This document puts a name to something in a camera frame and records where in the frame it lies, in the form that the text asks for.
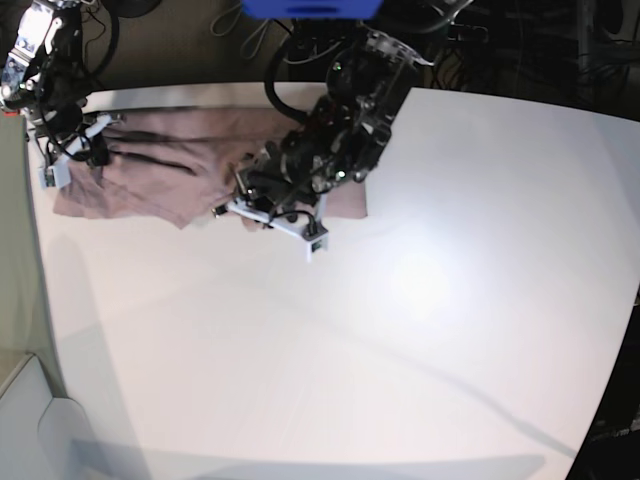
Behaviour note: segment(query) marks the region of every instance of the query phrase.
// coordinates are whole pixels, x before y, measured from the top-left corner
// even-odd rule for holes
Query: blue object
[[[383,0],[244,0],[244,10],[255,18],[373,17]]]

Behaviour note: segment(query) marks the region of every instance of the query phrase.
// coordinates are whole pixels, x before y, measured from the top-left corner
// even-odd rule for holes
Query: white table
[[[90,107],[222,104],[266,99]],[[640,126],[414,90],[393,130],[370,217],[330,220],[312,265],[237,219],[63,218],[34,189],[62,371],[116,478],[565,477],[640,281]]]

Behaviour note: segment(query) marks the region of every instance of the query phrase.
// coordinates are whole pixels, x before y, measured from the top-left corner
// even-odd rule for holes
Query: pink cloth
[[[54,212],[85,218],[156,216],[178,228],[231,199],[233,168],[247,153],[297,125],[273,109],[148,110],[127,113],[104,132],[111,163],[71,163],[72,182]],[[363,185],[329,194],[327,216],[367,216]]]

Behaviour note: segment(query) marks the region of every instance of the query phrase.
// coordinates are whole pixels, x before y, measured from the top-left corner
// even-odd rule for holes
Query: black cable
[[[288,217],[289,215],[304,215],[309,219],[309,225],[313,225],[313,229],[317,231],[318,229],[318,221],[316,217],[313,216],[311,212],[307,212],[306,210],[290,210],[288,212],[282,212],[277,215],[274,215],[270,218],[269,223],[267,225],[271,225],[271,223],[277,218]]]
[[[96,42],[98,40],[100,40],[102,38],[102,36],[107,33],[107,26],[98,18],[96,17],[92,12],[88,11],[89,16],[91,18],[93,18],[94,21],[96,21],[97,23],[99,23],[102,26],[102,31],[94,38],[92,38],[91,40],[89,40],[87,43],[85,43],[84,45],[84,64],[88,65],[88,59],[89,59],[89,45],[91,45],[93,42]]]
[[[456,15],[473,0],[458,0],[454,6],[451,6],[438,20],[426,25],[411,25],[405,22],[395,20],[386,15],[378,15],[376,19],[380,22],[383,30],[391,30],[394,32],[408,33],[412,35],[426,35],[437,32],[438,30],[448,27],[456,18]]]
[[[291,29],[287,27],[284,23],[282,23],[280,20],[278,20],[277,18],[274,18],[273,22],[279,27],[281,27],[284,31],[286,31],[289,34],[289,36],[293,35],[293,32],[291,31]]]
[[[290,200],[292,200],[293,196],[296,193],[298,193],[298,191],[300,191],[301,188],[307,185],[313,179],[313,177],[315,177],[318,173],[320,173],[322,170],[324,170],[328,166],[330,165],[321,165],[315,170],[312,170],[306,177],[300,180],[297,184],[293,185],[293,188],[289,191],[289,193],[287,193],[284,197],[280,198],[278,201],[274,203],[273,207],[271,208],[271,211],[269,212],[269,216],[273,218],[273,216],[278,211],[278,208],[280,208],[282,205],[286,205]]]
[[[85,10],[84,10],[84,13],[87,13],[89,15],[91,15],[92,13],[94,15],[97,14],[102,9],[102,4],[99,3],[99,2],[96,2],[96,3],[97,3],[98,6],[96,7],[95,10],[91,10],[91,6],[87,5]],[[87,17],[81,19],[82,23],[87,23],[87,22],[89,22],[89,20],[91,20],[90,16],[87,16]]]
[[[51,166],[51,158],[49,158],[49,147],[46,146],[47,147],[47,155],[45,155],[44,154],[44,150],[42,150],[42,145],[40,145],[40,142],[38,141],[38,138],[35,135],[33,137],[33,141],[35,142],[36,147],[38,147],[38,150],[40,151],[40,155],[42,155],[42,158],[44,158],[45,167],[50,167]]]
[[[95,152],[95,148],[93,146],[93,142],[84,133],[82,133],[82,132],[58,132],[58,134],[59,135],[75,135],[76,137],[81,138],[86,143],[86,146],[89,147],[89,154],[91,155],[91,157],[96,158],[96,152]]]
[[[82,71],[82,75],[84,75],[84,78],[87,81],[95,83],[98,86],[98,88],[101,88],[102,90],[107,89],[107,87],[105,87],[100,80],[91,76],[91,72],[87,70],[87,66],[84,64],[84,62],[80,62],[80,70]]]
[[[307,120],[307,113],[302,110],[290,107],[284,103],[278,94],[276,93],[276,75],[278,73],[278,67],[289,53],[289,46],[291,45],[291,38],[287,38],[280,48],[276,51],[275,55],[267,66],[267,71],[264,79],[264,90],[267,94],[267,98],[271,105],[286,117],[295,120],[298,123],[303,124]]]
[[[109,12],[109,17],[111,19],[111,39],[109,40],[109,46],[107,47],[107,52],[105,53],[104,58],[96,69],[91,72],[92,78],[99,77],[107,69],[115,56],[116,50],[118,49],[118,43],[120,41],[120,19],[118,18],[116,9],[107,8],[106,6],[105,9]]]
[[[45,150],[47,152],[46,163],[47,166],[53,165],[53,159],[51,155],[51,140],[47,140],[47,144],[45,145]]]
[[[49,66],[51,64],[53,57],[49,57],[48,61],[42,65],[42,69],[40,70],[40,80],[38,81],[38,85],[36,87],[36,106],[38,107],[38,113],[40,114],[40,119],[42,120],[42,129],[44,130],[45,135],[49,139],[49,141],[53,144],[54,148],[57,152],[64,153],[67,157],[76,160],[83,161],[81,158],[76,157],[75,155],[71,155],[61,144],[58,142],[58,139],[55,137],[53,132],[51,131],[51,127],[49,126],[49,122],[47,122],[47,118],[44,114],[44,108],[42,106],[42,87],[47,78],[47,72]]]

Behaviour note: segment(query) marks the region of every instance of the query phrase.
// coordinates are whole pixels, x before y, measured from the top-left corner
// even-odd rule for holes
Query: wire
[[[283,61],[287,65],[305,65],[307,63],[315,62],[316,60],[320,60],[321,58],[326,57],[327,55],[329,55],[331,52],[335,51],[341,45],[342,45],[342,42],[335,43],[335,44],[331,45],[329,48],[327,48],[324,52],[318,53],[316,55],[312,55],[311,57],[309,57],[309,58],[307,58],[305,60],[289,60],[288,58],[285,58]]]
[[[377,19],[385,30],[393,30],[396,32],[414,35],[426,35],[449,26],[456,19],[458,13],[468,7],[471,3],[473,3],[473,0],[457,0],[453,5],[449,6],[447,12],[443,12],[441,18],[426,25],[410,25],[383,15],[378,15]]]
[[[44,150],[42,150],[42,145],[40,145],[40,141],[35,135],[33,136],[33,141],[35,142],[36,147],[38,147],[38,151],[40,152],[40,155],[42,155],[42,158],[44,158],[45,167],[50,167],[51,158],[49,157],[49,147],[47,146],[47,155],[45,155]]]
[[[278,110],[284,116],[289,117],[298,123],[304,123],[307,119],[307,113],[303,112],[302,110],[290,107],[289,105],[284,103],[276,93],[275,82],[276,75],[278,73],[278,67],[280,67],[282,60],[284,60],[285,56],[287,55],[290,45],[291,38],[287,38],[282,43],[282,45],[280,45],[280,48],[278,48],[275,55],[269,62],[264,77],[264,90],[267,98],[269,99],[269,102],[271,102],[271,105],[273,105],[276,110]]]
[[[53,155],[51,153],[51,140],[47,139],[47,145],[45,146],[46,152],[47,152],[47,157],[45,159],[45,163],[46,165],[49,167],[51,165],[53,165],[54,160],[53,160]]]
[[[289,215],[304,215],[309,219],[309,226],[313,226],[314,231],[318,230],[318,221],[316,220],[316,217],[311,212],[307,212],[306,210],[290,210],[288,212],[282,212],[277,215],[273,215],[272,217],[270,217],[267,226],[271,225],[274,220],[282,217],[288,217]]]
[[[91,157],[95,158],[95,156],[96,156],[95,153],[96,152],[95,152],[95,148],[93,146],[93,142],[84,133],[82,133],[82,132],[58,132],[58,134],[59,135],[75,135],[76,137],[82,139],[86,143],[86,145],[84,145],[84,146],[85,147],[87,147],[87,146],[89,147],[89,152],[90,152]]]
[[[298,191],[300,191],[301,188],[307,185],[311,181],[311,179],[313,179],[313,177],[315,177],[318,173],[320,173],[322,170],[324,170],[328,166],[330,165],[321,165],[315,170],[312,170],[311,173],[309,173],[309,175],[307,175],[302,180],[300,180],[296,185],[294,185],[291,191],[289,191],[289,193],[287,193],[284,197],[280,198],[277,202],[275,202],[273,207],[271,208],[271,211],[269,212],[269,215],[271,216],[271,218],[273,218],[273,216],[276,214],[275,212],[278,211],[278,208],[280,208],[282,205],[287,204],[289,200],[293,199],[293,196],[296,193],[298,193]]]
[[[226,37],[238,26],[242,15],[242,2],[240,2],[237,5],[234,5],[233,7],[228,8],[217,15],[209,24],[209,32],[214,37]],[[226,19],[230,19],[229,26],[225,30],[218,30],[220,24]],[[272,23],[276,23],[277,25],[282,27],[289,35],[292,34],[291,30],[279,20],[262,21],[260,23],[260,26],[258,26],[258,28],[256,28],[254,32],[251,33],[240,46],[240,56],[244,60],[253,60],[258,56],[258,53],[260,53],[260,49],[264,44],[264,39],[267,36],[267,32],[269,31],[269,27]]]
[[[100,24],[100,26],[102,27],[102,31],[96,37],[92,38],[91,40],[87,41],[87,43],[85,43],[84,60],[83,60],[85,65],[89,64],[89,45],[91,45],[93,42],[97,42],[104,36],[105,33],[107,33],[107,26],[101,20],[99,20],[98,17],[96,17],[93,12],[87,11],[87,13],[89,14],[89,17],[91,17],[95,22]]]
[[[277,18],[273,19],[273,23],[275,23],[276,25],[281,27],[283,30],[285,30],[289,34],[289,36],[293,35],[293,31],[291,31],[291,29],[289,27],[287,27],[284,23],[282,23]]]
[[[109,40],[107,52],[102,58],[100,64],[93,72],[91,72],[89,79],[99,77],[107,69],[116,54],[118,43],[120,41],[120,19],[118,18],[118,12],[115,8],[109,8],[107,6],[105,6],[105,9],[109,12],[109,18],[111,20],[111,39]]]
[[[87,23],[91,20],[90,14],[97,14],[102,9],[102,4],[98,1],[95,2],[97,5],[95,10],[91,10],[92,5],[85,4],[85,10],[83,13],[87,13],[88,15],[81,19],[82,23]]]
[[[52,133],[51,131],[51,127],[49,126],[49,122],[47,121],[47,117],[44,114],[44,108],[42,107],[42,87],[44,85],[44,82],[47,78],[47,72],[49,70],[49,66],[51,65],[51,61],[52,61],[53,57],[49,57],[48,61],[46,61],[43,65],[42,65],[42,69],[40,70],[40,80],[38,81],[38,85],[36,87],[36,106],[38,107],[38,113],[40,114],[40,119],[42,120],[42,129],[44,130],[45,135],[47,136],[47,138],[49,139],[49,141],[53,144],[54,149],[57,150],[57,152],[63,153],[65,154],[67,157],[76,160],[76,161],[83,161],[81,158],[76,157],[75,155],[72,155],[71,153],[69,153],[65,147],[63,147],[60,142],[58,142],[58,139],[55,137],[55,135]]]

